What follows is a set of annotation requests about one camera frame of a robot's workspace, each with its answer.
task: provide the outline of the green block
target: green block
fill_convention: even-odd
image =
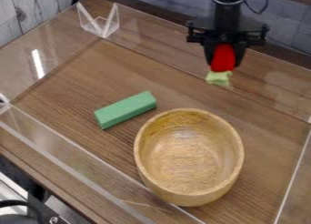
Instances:
[[[154,108],[157,108],[157,99],[150,91],[145,91],[97,110],[94,114],[102,129],[107,129]]]
[[[209,72],[207,76],[207,82],[209,84],[214,84],[222,87],[229,87],[230,86],[230,76],[233,75],[231,71],[226,72]]]

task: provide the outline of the wooden table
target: wooden table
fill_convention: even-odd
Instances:
[[[109,13],[113,5],[107,0],[87,0],[85,4],[93,14]],[[307,119],[311,113],[310,71],[250,50],[243,66],[235,73],[235,89],[209,86],[201,78],[201,70],[193,70],[187,66],[185,73],[185,70],[173,68],[150,56],[159,58],[159,55],[167,55],[161,58],[162,61],[169,61],[170,54],[162,53],[169,52],[166,43],[170,38],[166,38],[166,35],[162,38],[158,34],[178,30],[178,36],[171,42],[178,46],[171,47],[170,52],[173,50],[175,55],[179,55],[183,51],[183,57],[190,61],[194,59],[185,51],[186,45],[183,48],[185,35],[179,34],[181,27],[173,24],[159,25],[153,17],[138,15],[135,21],[142,37],[141,42],[137,42],[130,31],[131,12],[125,15],[125,20],[129,20],[122,22],[122,27],[127,26],[123,29],[126,47],[85,33],[75,21],[76,11],[70,9],[0,51],[0,56],[7,55],[7,58],[2,58],[4,65],[14,65],[10,71],[2,68],[4,76],[0,76],[0,81],[6,84],[0,87],[10,89],[12,96],[19,93],[15,93],[16,90],[28,86],[28,81],[38,79],[19,78],[20,66],[28,66],[30,70],[34,67],[34,63],[27,63],[27,59],[23,63],[18,60],[16,64],[10,60],[11,53],[16,52],[19,47],[27,47],[31,50],[26,51],[28,54],[35,48],[51,56],[54,60],[48,60],[46,56],[46,67],[58,65],[58,69],[11,103],[138,181],[141,178],[134,162],[133,143],[143,123],[158,113],[177,107],[209,110],[235,127],[246,148],[246,163],[229,194],[203,207],[185,210],[209,223],[274,223],[302,150],[305,146],[306,150],[311,148],[307,145]],[[145,35],[146,29],[151,35],[154,32],[155,38]],[[117,32],[111,41],[118,40],[121,35]],[[134,42],[137,45],[129,50],[127,47],[133,46]],[[51,45],[56,46],[55,50],[48,50]],[[195,48],[195,51],[197,60],[201,61],[202,48]],[[19,78],[22,82],[14,84],[14,78]],[[151,90],[154,93],[158,109],[102,131],[93,116],[94,110],[143,90]],[[30,122],[24,123],[26,134],[35,135],[34,126]],[[51,144],[48,133],[35,137],[46,151],[67,159],[66,163],[72,168],[87,171],[95,184],[86,183],[79,173],[68,173],[63,165],[48,160],[3,128],[2,154],[91,221],[137,223],[97,189],[97,185],[110,179],[98,167],[102,164],[93,164],[87,153],[78,154],[78,151],[68,150],[67,143]],[[307,160],[310,155],[303,157],[303,162]],[[289,195],[279,223],[299,224],[311,220],[311,197],[305,195],[310,188],[306,184],[311,182],[307,180],[307,164],[301,172],[299,182],[293,184],[295,190]]]

